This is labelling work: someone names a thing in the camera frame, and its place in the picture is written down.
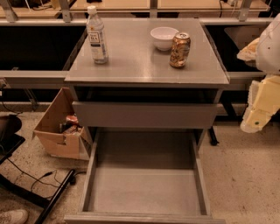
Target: speckled floor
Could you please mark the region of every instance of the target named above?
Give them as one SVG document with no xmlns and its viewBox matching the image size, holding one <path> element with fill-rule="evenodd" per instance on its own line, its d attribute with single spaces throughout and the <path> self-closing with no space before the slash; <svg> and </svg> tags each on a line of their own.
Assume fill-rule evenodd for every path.
<svg viewBox="0 0 280 224">
<path fill-rule="evenodd" d="M 44 112 L 28 109 L 18 117 L 23 127 L 18 134 L 25 142 L 14 152 L 10 160 L 37 179 L 47 172 L 56 175 L 42 181 L 57 185 L 70 169 L 85 171 L 88 161 L 51 157 L 45 153 L 32 131 Z M 214 126 L 220 142 L 210 144 L 209 136 L 200 149 L 206 189 L 214 218 L 228 224 L 278 224 L 280 221 L 280 128 L 270 123 L 262 132 L 241 132 L 237 122 L 218 123 Z M 11 182 L 41 194 L 50 196 L 56 188 L 36 183 L 34 179 L 17 170 L 9 161 L 0 166 L 0 172 Z M 77 212 L 85 174 L 76 176 L 75 185 L 67 187 L 45 223 L 65 223 L 65 214 Z M 42 209 L 18 196 L 0 189 L 0 212 L 24 208 L 29 212 L 27 223 L 34 223 Z"/>
</svg>

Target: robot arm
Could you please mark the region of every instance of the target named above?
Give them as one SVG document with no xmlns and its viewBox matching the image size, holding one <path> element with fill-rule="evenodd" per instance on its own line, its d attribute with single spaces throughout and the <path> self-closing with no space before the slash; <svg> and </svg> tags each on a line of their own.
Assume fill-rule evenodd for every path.
<svg viewBox="0 0 280 224">
<path fill-rule="evenodd" d="M 248 94 L 248 107 L 241 129 L 248 133 L 262 130 L 280 109 L 280 76 L 267 75 L 261 82 L 253 81 Z"/>
<path fill-rule="evenodd" d="M 255 45 L 255 63 L 259 70 L 264 71 L 266 78 L 261 82 L 253 81 L 248 94 L 248 107 L 241 123 L 241 129 L 255 133 L 270 121 L 270 118 L 280 109 L 280 14 L 264 30 Z M 243 49 L 243 56 L 250 48 Z"/>
</svg>

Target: bottle label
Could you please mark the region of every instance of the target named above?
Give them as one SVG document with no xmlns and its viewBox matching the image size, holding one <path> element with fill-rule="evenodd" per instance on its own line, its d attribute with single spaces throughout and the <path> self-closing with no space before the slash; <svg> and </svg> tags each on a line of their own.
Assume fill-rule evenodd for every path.
<svg viewBox="0 0 280 224">
<path fill-rule="evenodd" d="M 91 31 L 88 33 L 88 39 L 94 60 L 104 60 L 108 57 L 107 47 L 104 43 L 104 31 Z"/>
</svg>

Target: white bowl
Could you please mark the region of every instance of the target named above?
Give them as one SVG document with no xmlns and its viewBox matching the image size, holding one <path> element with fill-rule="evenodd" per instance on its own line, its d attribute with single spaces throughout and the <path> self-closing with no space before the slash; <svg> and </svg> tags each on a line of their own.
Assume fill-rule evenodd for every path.
<svg viewBox="0 0 280 224">
<path fill-rule="evenodd" d="M 158 27 L 150 31 L 154 46 L 160 51 L 168 51 L 172 48 L 172 39 L 178 30 L 171 27 Z"/>
</svg>

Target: cabinet top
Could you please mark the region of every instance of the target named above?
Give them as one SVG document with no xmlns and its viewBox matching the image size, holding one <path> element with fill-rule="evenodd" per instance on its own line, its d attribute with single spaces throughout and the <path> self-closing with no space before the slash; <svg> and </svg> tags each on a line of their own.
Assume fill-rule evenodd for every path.
<svg viewBox="0 0 280 224">
<path fill-rule="evenodd" d="M 109 60 L 97 65 L 86 39 L 66 81 L 136 84 L 228 84 L 213 47 L 198 19 L 104 18 Z M 161 52 L 150 32 L 170 26 L 190 34 L 192 43 L 185 67 L 169 65 L 171 51 Z"/>
</svg>

